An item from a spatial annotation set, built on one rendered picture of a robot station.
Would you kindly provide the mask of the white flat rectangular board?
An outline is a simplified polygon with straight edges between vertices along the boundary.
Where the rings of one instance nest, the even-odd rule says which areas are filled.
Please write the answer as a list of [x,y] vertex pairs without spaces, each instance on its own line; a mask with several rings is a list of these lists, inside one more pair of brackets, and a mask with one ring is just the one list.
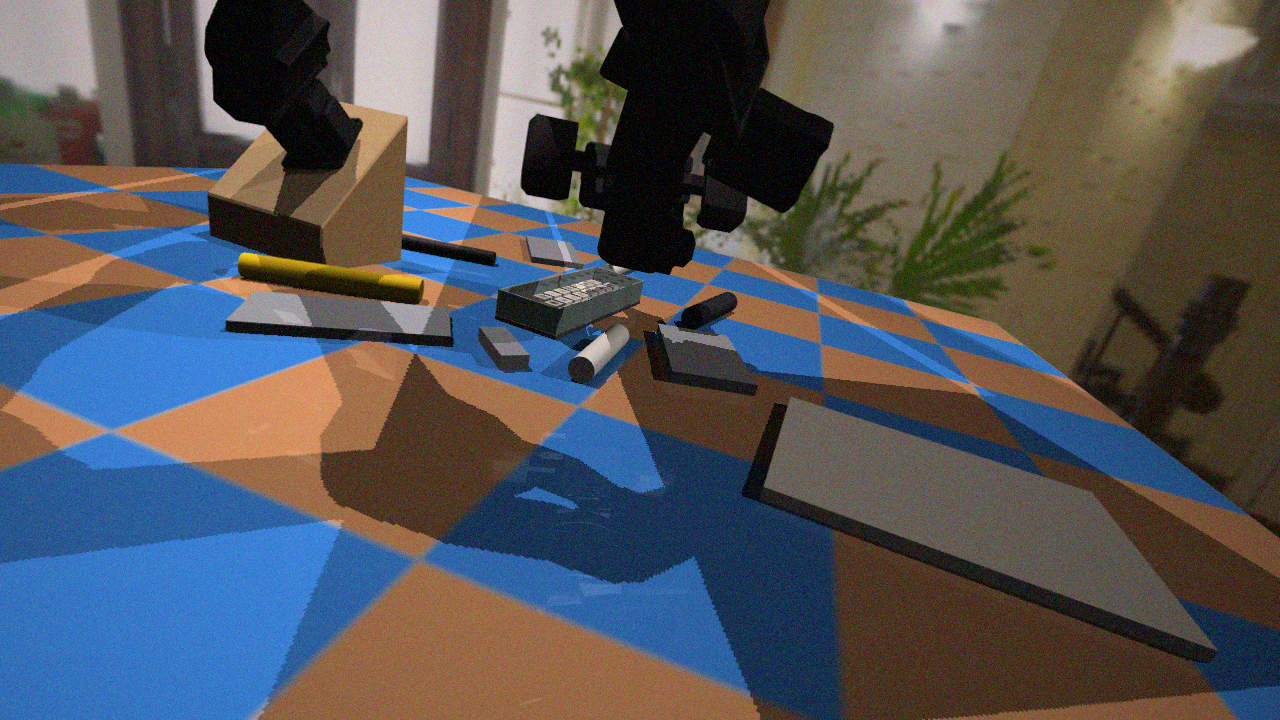
[[760,498],[1204,664],[1219,652],[1085,489],[791,397]]

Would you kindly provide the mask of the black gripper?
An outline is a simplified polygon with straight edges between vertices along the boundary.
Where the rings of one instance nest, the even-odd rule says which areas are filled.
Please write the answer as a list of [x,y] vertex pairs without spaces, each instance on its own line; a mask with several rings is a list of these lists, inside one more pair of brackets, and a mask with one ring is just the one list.
[[535,115],[529,120],[521,188],[526,195],[563,200],[570,196],[572,170],[581,172],[579,202],[584,208],[604,210],[602,187],[608,176],[625,172],[637,178],[637,184],[662,190],[681,187],[682,196],[675,215],[684,217],[684,204],[690,193],[701,196],[698,225],[712,231],[732,232],[748,211],[748,195],[707,176],[713,160],[701,156],[704,176],[690,173],[692,156],[671,165],[657,165],[637,158],[625,143],[620,122],[612,143],[590,142],[585,151],[576,149],[579,123],[554,117]]

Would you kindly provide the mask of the grey keyboard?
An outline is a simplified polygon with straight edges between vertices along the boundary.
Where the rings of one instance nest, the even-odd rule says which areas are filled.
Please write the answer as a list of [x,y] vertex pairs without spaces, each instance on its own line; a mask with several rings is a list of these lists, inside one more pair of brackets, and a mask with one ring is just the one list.
[[495,319],[558,340],[640,304],[644,281],[590,266],[497,291]]

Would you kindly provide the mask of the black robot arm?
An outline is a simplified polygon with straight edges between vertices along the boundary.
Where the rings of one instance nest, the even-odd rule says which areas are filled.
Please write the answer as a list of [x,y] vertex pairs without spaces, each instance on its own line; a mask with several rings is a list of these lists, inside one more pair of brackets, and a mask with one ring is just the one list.
[[[707,176],[785,213],[829,146],[833,123],[759,88],[771,0],[614,0],[622,28],[600,76],[628,90],[620,132],[644,161],[671,165],[710,135]],[[205,27],[212,100],[234,120],[265,126],[284,169],[340,169],[364,122],[349,118],[317,74],[330,22],[305,0],[218,0]],[[759,90],[758,90],[759,88]],[[637,184],[625,172],[602,187],[598,254],[608,264],[669,275],[695,238],[675,215],[681,187]]]

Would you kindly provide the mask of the yellow cylinder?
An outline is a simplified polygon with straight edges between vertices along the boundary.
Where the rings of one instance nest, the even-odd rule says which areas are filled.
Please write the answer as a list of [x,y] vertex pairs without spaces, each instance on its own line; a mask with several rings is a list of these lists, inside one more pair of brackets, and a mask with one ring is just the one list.
[[422,301],[424,279],[242,252],[241,277]]

